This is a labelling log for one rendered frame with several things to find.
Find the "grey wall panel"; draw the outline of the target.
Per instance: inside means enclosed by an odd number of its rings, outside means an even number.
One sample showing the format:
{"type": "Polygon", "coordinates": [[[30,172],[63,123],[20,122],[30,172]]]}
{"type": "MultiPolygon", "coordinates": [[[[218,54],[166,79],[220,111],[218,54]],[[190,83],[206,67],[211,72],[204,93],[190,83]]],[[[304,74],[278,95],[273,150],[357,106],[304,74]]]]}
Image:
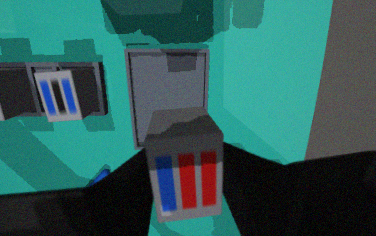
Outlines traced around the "grey wall panel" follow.
{"type": "Polygon", "coordinates": [[[376,151],[376,0],[333,0],[304,161],[376,151]]]}

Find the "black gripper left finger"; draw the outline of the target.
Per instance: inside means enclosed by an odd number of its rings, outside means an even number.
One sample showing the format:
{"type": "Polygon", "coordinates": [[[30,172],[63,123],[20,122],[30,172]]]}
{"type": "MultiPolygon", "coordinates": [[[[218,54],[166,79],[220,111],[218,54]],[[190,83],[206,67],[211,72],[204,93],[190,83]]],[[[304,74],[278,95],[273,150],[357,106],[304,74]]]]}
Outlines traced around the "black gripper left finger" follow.
{"type": "Polygon", "coordinates": [[[0,194],[0,236],[148,236],[145,147],[90,187],[0,194]]]}

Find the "blue thin rod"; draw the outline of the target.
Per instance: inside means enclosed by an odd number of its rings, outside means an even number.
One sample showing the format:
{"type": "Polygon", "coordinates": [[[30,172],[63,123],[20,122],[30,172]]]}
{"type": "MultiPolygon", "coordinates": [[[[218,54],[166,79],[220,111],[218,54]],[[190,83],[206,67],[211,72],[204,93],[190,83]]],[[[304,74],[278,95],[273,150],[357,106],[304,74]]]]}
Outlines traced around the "blue thin rod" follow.
{"type": "Polygon", "coordinates": [[[90,187],[91,185],[95,184],[95,182],[97,182],[98,180],[103,179],[104,177],[106,177],[109,174],[110,174],[109,170],[108,169],[104,169],[96,178],[94,178],[94,181],[88,187],[90,187]]]}

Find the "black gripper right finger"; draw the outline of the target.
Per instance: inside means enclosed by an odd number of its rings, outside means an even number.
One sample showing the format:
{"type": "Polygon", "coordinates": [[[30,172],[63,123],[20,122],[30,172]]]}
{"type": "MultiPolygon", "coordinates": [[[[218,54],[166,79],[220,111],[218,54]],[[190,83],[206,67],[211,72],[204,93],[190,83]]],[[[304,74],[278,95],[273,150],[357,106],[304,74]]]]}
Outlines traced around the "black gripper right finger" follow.
{"type": "Polygon", "coordinates": [[[241,236],[296,236],[313,191],[376,179],[376,151],[283,165],[224,142],[223,196],[241,236]]]}

